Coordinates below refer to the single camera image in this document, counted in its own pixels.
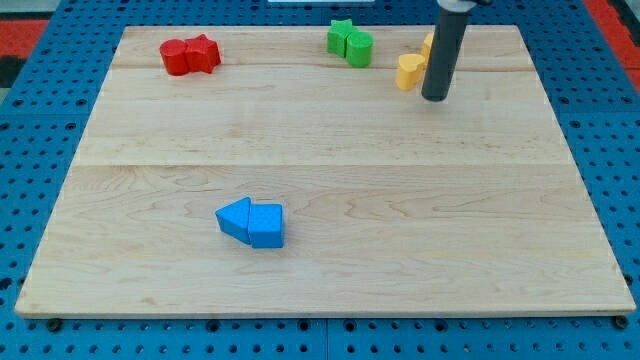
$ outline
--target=yellow block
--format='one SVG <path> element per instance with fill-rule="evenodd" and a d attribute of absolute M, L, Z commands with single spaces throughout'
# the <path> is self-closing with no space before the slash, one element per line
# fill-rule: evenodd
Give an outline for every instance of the yellow block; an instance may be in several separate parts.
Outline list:
<path fill-rule="evenodd" d="M 422 78 L 426 60 L 419 54 L 404 54 L 398 57 L 396 85 L 400 90 L 411 90 Z"/>
<path fill-rule="evenodd" d="M 429 54 L 431 53 L 431 46 L 433 45 L 433 33 L 428 33 L 422 43 L 422 56 L 429 62 Z"/>

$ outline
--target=red mat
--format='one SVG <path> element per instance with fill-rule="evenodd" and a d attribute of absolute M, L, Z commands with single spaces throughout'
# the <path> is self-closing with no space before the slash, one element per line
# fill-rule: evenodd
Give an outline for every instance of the red mat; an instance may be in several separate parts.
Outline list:
<path fill-rule="evenodd" d="M 618 12 L 607 0 L 584 0 L 584 4 L 627 71 L 636 91 L 640 92 L 640 48 L 631 40 L 629 29 L 620 23 Z"/>
<path fill-rule="evenodd" d="M 49 20 L 0 20 L 0 56 L 27 59 Z"/>

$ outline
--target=block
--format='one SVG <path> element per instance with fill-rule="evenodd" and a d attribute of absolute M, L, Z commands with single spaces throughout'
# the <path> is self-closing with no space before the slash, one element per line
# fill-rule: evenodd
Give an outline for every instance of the block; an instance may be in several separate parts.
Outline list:
<path fill-rule="evenodd" d="M 160 45 L 162 62 L 169 75 L 180 76 L 189 72 L 186 50 L 187 43 L 179 39 L 167 40 Z"/>
<path fill-rule="evenodd" d="M 331 20 L 331 28 L 327 33 L 327 52 L 340 57 L 347 56 L 347 38 L 356 31 L 358 29 L 353 26 L 351 19 Z"/>
<path fill-rule="evenodd" d="M 429 54 L 431 54 L 431 47 L 433 46 L 433 33 L 428 33 L 422 42 L 422 52 L 420 53 L 425 58 L 425 66 L 429 62 Z"/>
<path fill-rule="evenodd" d="M 213 72 L 213 68 L 222 63 L 218 43 L 202 34 L 194 39 L 185 40 L 187 43 L 187 64 L 189 71 L 203 71 L 208 74 Z"/>
<path fill-rule="evenodd" d="M 254 249 L 273 249 L 284 246 L 282 205 L 251 205 L 249 239 Z"/>
<path fill-rule="evenodd" d="M 347 63 L 355 68 L 364 68 L 371 64 L 373 53 L 373 36 L 367 32 L 357 31 L 347 38 Z"/>
<path fill-rule="evenodd" d="M 220 230 L 247 245 L 251 245 L 248 232 L 250 207 L 251 199 L 246 197 L 216 211 Z"/>
<path fill-rule="evenodd" d="M 420 54 L 404 54 L 398 57 L 396 85 L 400 90 L 409 91 L 422 79 L 426 59 Z"/>

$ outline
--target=blue block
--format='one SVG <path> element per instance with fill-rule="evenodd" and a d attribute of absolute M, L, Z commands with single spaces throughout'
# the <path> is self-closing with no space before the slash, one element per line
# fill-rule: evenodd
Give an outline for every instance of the blue block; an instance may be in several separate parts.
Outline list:
<path fill-rule="evenodd" d="M 247 245 L 251 245 L 248 232 L 249 208 L 251 206 L 251 199 L 246 197 L 216 211 L 220 230 Z"/>
<path fill-rule="evenodd" d="M 249 239 L 254 249 L 273 249 L 284 246 L 282 205 L 251 205 Z"/>

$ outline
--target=wood grain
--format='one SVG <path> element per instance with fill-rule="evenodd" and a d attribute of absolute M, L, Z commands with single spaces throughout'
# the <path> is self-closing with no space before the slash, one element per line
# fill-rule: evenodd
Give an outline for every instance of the wood grain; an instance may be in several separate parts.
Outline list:
<path fill-rule="evenodd" d="M 395 89 L 428 27 L 128 28 L 16 311 L 48 318 L 502 317 L 635 308 L 515 27 L 470 27 L 447 103 Z M 172 78 L 207 33 L 224 65 Z M 285 207 L 255 251 L 213 212 Z"/>

